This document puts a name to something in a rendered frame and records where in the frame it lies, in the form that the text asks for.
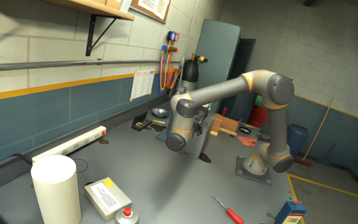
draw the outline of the red screwdriver handle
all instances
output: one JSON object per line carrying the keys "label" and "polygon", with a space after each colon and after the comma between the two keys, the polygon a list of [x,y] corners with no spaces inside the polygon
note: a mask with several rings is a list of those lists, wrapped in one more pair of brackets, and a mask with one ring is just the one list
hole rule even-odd
{"label": "red screwdriver handle", "polygon": [[228,209],[228,210],[227,210],[227,214],[230,216],[230,218],[232,218],[232,220],[233,220],[236,224],[243,224],[243,223],[244,223],[244,221],[243,221],[239,216],[237,216],[237,214],[234,213],[233,210]]}

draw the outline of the power strip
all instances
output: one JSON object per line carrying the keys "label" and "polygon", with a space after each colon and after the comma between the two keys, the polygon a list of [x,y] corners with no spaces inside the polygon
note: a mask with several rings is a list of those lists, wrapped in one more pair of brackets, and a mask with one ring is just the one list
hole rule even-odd
{"label": "power strip", "polygon": [[59,146],[56,146],[55,148],[52,148],[42,154],[39,154],[38,156],[34,156],[32,158],[33,164],[47,156],[53,156],[53,155],[62,155],[65,156],[69,153],[72,153],[79,148],[91,143],[92,141],[95,141],[96,139],[102,137],[106,134],[106,128],[103,126],[100,126],[98,128],[95,128],[92,131],[86,132],[85,134],[82,134],[78,136],[77,138],[74,138],[70,141],[67,141]]}

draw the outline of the wooden shelf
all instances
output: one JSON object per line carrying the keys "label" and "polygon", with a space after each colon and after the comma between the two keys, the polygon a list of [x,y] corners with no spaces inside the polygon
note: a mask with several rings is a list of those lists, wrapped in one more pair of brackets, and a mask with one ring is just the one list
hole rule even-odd
{"label": "wooden shelf", "polygon": [[113,9],[106,5],[91,1],[91,0],[40,0],[49,2],[55,5],[60,5],[66,8],[83,11],[94,15],[114,16],[123,20],[134,21],[135,17],[121,12],[120,10]]}

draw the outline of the white brick wall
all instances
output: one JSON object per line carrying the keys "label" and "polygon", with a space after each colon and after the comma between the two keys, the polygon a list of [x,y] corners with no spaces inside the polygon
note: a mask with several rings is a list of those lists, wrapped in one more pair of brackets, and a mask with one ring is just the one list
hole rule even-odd
{"label": "white brick wall", "polygon": [[326,105],[335,98],[333,108],[358,116],[358,6],[303,3],[225,0],[221,21],[257,39],[250,69],[280,72],[294,79],[296,95]]}
{"label": "white brick wall", "polygon": [[[186,56],[195,53],[204,19],[219,20],[224,0],[200,0],[190,33]],[[90,14],[34,0],[0,0],[0,63],[44,62],[56,60],[148,59],[159,60],[168,31],[180,34],[175,44],[183,54],[196,0],[172,0],[166,24],[129,10],[135,21],[117,20],[85,57]],[[237,12],[251,7],[227,5]],[[97,18],[93,40],[100,36],[112,19]],[[256,28],[257,19],[252,20]],[[158,64],[103,65],[29,69],[0,72],[0,92],[27,87],[64,83],[90,78],[133,73]]]}

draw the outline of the pressure gauge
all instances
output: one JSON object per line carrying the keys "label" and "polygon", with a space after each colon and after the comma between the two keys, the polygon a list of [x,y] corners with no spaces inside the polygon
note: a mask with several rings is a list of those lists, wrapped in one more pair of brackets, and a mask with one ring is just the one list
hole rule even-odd
{"label": "pressure gauge", "polygon": [[176,33],[174,31],[168,32],[168,41],[175,41]]}

